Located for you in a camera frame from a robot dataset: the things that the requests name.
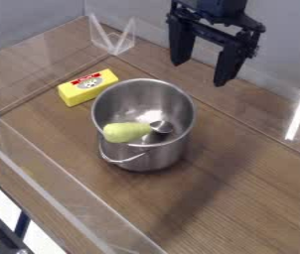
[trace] stainless steel pot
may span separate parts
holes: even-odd
[[[106,162],[128,171],[146,172],[167,168],[182,157],[194,126],[195,107],[190,96],[175,85],[148,78],[119,82],[95,100],[91,117]],[[151,133],[127,144],[108,143],[103,139],[102,129],[107,123],[158,120],[173,123],[173,133]]]

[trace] butter package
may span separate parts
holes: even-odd
[[[59,85],[59,95],[68,107],[96,98],[99,94],[112,84],[118,82],[118,77],[107,68],[100,72],[83,76]]]

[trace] wood grain surface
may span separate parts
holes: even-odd
[[[75,27],[69,31],[80,33]],[[48,63],[36,57],[32,64]],[[96,151],[91,102],[67,108],[55,89],[8,111],[4,120],[169,253],[298,254],[300,144],[288,144],[292,150],[280,143],[296,105],[240,80],[213,88],[206,65],[190,61],[171,67],[167,51],[143,41],[69,79],[107,67],[120,80],[169,80],[195,98],[189,151],[170,170],[142,175],[106,164]],[[57,80],[51,75],[33,78],[45,84]],[[96,253],[87,251],[84,239],[71,237],[79,234],[68,223],[59,226],[56,221],[64,219],[1,164],[0,186],[72,253]]]

